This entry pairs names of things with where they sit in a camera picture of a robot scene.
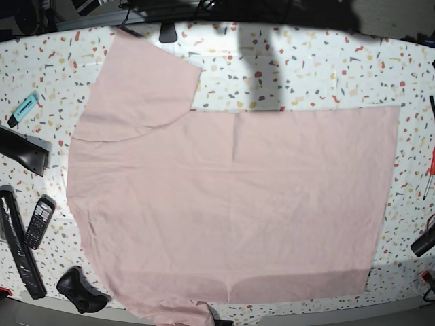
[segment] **black remote control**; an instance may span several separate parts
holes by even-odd
[[[24,242],[32,249],[37,249],[47,230],[48,222],[54,212],[54,205],[47,198],[40,198],[36,204]]]

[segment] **table surface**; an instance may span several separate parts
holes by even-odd
[[[178,23],[176,29],[177,42],[161,44],[159,24],[134,26],[146,41],[203,68],[193,109],[401,107],[394,175],[365,292],[278,304],[210,303],[214,313],[236,324],[256,323],[270,314],[354,308],[419,294],[417,275],[435,262],[432,252],[416,258],[409,249],[434,213],[434,186],[426,201],[422,193],[435,145],[435,121],[428,100],[435,94],[435,69],[431,65],[435,49],[294,26]],[[39,137],[51,146],[43,177],[8,158],[2,157],[0,164],[1,184],[14,187],[24,225],[29,224],[42,194],[57,203],[45,238],[34,251],[50,297],[63,298],[56,283],[76,264],[83,267],[93,286],[104,291],[80,249],[80,234],[67,206],[65,186],[71,134],[116,31],[109,27],[68,31],[0,44],[0,123],[6,125],[18,104],[36,90],[39,104],[16,131]],[[11,289],[16,297],[24,290],[4,242],[0,242],[0,286]],[[117,302],[109,305],[122,307]]]

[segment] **blue highlighter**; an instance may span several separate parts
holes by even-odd
[[[18,122],[20,122],[24,118],[24,116],[32,109],[32,107],[35,106],[37,102],[38,102],[38,94],[36,92],[33,92],[13,112],[13,114],[7,121],[9,127],[13,128],[14,126],[16,126]]]

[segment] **t-shirt sleeve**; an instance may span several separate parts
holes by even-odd
[[[201,68],[119,30],[73,138],[119,141],[189,112]]]

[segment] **terrazzo table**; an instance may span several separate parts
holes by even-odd
[[[435,186],[426,201],[435,121],[428,100],[435,94],[435,49],[393,39],[344,32],[259,24],[176,25],[176,43],[158,41],[160,25],[134,27],[146,41],[203,68],[192,109],[281,111],[398,105],[398,146],[383,229],[366,291],[359,295],[279,304],[213,304],[221,319],[257,323],[270,314],[353,308],[418,294],[418,273],[434,265],[435,251],[417,259],[409,245],[434,213]],[[74,126],[84,110],[117,29],[68,31],[0,43],[0,122],[32,91],[39,105],[18,125],[21,134],[50,143],[44,177],[1,158],[1,184],[14,187],[23,224],[47,194],[57,210],[35,259],[48,296],[63,298],[58,279],[75,264],[104,291],[80,249],[65,186]],[[140,72],[146,77],[146,71]],[[0,286],[15,297],[24,290],[7,245],[0,242]],[[121,308],[117,302],[109,306]]]

